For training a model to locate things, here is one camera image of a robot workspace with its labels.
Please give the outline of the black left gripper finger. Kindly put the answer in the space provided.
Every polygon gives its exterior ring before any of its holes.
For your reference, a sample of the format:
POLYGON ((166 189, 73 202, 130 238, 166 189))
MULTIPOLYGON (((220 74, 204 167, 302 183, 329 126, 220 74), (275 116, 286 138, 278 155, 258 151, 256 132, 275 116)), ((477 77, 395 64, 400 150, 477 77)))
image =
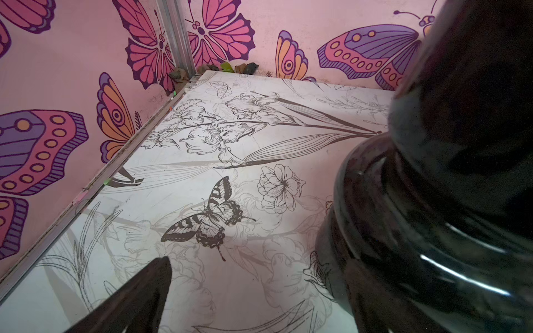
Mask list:
POLYGON ((68 332, 157 332, 171 282, 169 258, 155 258, 68 332))

